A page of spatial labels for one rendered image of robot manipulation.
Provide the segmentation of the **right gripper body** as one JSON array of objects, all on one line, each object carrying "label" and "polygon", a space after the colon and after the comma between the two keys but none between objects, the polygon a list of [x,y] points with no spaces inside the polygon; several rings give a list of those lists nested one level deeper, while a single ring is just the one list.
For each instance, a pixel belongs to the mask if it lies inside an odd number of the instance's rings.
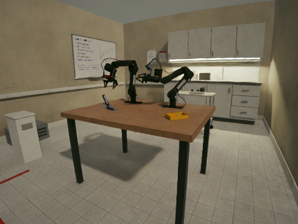
[{"label": "right gripper body", "polygon": [[109,75],[103,75],[103,76],[107,76],[107,78],[105,78],[105,79],[107,79],[106,81],[108,81],[108,82],[112,82],[112,81],[117,82],[117,80],[115,79],[116,74],[113,74],[110,72]]}]

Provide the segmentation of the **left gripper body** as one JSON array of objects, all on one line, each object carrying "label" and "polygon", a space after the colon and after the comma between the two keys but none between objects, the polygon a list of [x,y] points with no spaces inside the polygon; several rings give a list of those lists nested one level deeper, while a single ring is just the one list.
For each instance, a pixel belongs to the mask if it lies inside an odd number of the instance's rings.
[{"label": "left gripper body", "polygon": [[[147,80],[146,80],[147,79]],[[147,75],[145,75],[144,76],[144,79],[143,79],[143,81],[145,82],[145,83],[147,83],[147,82],[153,82],[153,76],[151,76],[151,72],[150,72],[150,74],[147,74]]]}]

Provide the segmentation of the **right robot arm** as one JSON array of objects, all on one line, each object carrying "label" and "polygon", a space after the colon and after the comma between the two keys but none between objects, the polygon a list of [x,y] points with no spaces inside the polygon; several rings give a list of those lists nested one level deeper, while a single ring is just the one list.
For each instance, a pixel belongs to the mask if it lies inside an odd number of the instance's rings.
[{"label": "right robot arm", "polygon": [[[129,66],[131,65],[131,66]],[[106,63],[104,66],[104,70],[116,74],[117,69],[121,66],[128,66],[130,72],[130,84],[128,89],[128,95],[130,96],[130,101],[125,101],[125,103],[142,103],[140,101],[136,101],[136,90],[135,90],[135,77],[138,71],[138,66],[135,60],[132,61],[113,61],[111,64]]]}]

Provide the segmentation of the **yellow tray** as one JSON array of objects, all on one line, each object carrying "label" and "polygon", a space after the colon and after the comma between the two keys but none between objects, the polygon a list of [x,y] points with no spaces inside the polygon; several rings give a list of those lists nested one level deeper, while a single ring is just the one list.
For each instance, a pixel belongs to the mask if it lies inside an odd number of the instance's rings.
[{"label": "yellow tray", "polygon": [[[177,116],[176,116],[177,115]],[[187,116],[183,116],[187,115]],[[175,116],[175,117],[170,117],[170,116]],[[188,119],[189,115],[184,113],[184,112],[179,112],[179,113],[166,113],[166,118],[169,120],[180,120],[180,119]]]}]

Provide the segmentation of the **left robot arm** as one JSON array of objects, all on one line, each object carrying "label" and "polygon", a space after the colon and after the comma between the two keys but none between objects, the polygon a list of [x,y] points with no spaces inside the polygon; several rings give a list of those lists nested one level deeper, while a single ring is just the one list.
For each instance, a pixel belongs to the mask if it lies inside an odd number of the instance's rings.
[{"label": "left robot arm", "polygon": [[[185,69],[185,71],[184,71]],[[174,78],[182,75],[183,77],[181,78],[181,80],[175,85],[174,88],[172,88],[168,93],[167,93],[167,97],[170,98],[170,102],[169,105],[163,105],[162,107],[168,107],[168,108],[178,108],[178,109],[182,109],[183,106],[176,106],[176,94],[178,93],[178,91],[182,88],[182,86],[188,81],[190,80],[193,76],[194,73],[188,68],[188,67],[183,67],[180,68],[179,70],[167,75],[165,78],[162,78],[162,72],[163,70],[160,69],[155,69],[154,75],[158,76],[158,77],[153,77],[153,83],[162,83],[162,84],[166,84],[168,82],[170,82],[171,80],[173,80]]]}]

